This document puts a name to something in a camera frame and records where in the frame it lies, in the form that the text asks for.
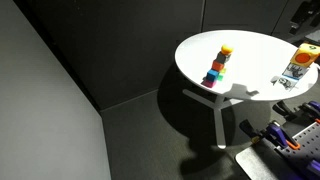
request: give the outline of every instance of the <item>blue block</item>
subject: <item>blue block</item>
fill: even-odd
[[[210,69],[207,73],[206,80],[214,82],[217,80],[218,76],[219,76],[218,71]]]

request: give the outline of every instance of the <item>table top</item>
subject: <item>table top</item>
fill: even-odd
[[[234,48],[225,64],[222,81],[212,88],[202,85],[223,44]],[[317,81],[313,63],[291,90],[273,86],[271,80],[286,69],[297,47],[272,36],[239,30],[210,31],[194,35],[177,48],[175,59],[182,74],[197,86],[228,98],[273,101],[308,91]]]

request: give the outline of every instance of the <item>small toy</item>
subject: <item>small toy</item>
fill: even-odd
[[[218,53],[217,58],[213,61],[211,69],[207,72],[202,84],[206,87],[212,88],[216,81],[222,81],[223,74],[226,72],[224,64],[228,62],[233,48],[227,45],[221,47],[221,51]]]
[[[318,58],[320,47],[303,43],[299,46],[286,67],[282,76],[274,85],[282,84],[286,90],[291,90],[308,72],[309,66]]]

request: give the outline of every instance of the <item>yellow block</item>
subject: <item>yellow block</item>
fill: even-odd
[[[303,43],[291,58],[290,62],[299,66],[309,67],[320,54],[320,47]]]

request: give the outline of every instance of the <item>table leg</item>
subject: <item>table leg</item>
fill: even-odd
[[[217,145],[220,149],[226,148],[226,140],[224,134],[224,127],[222,121],[222,114],[221,110],[223,108],[238,104],[242,102],[242,100],[238,99],[230,99],[228,101],[224,101],[225,97],[217,95],[215,102],[211,102],[187,89],[182,91],[185,95],[189,96],[190,98],[210,107],[213,109],[214,112],[214,122],[215,122],[215,129],[216,129],[216,140]]]

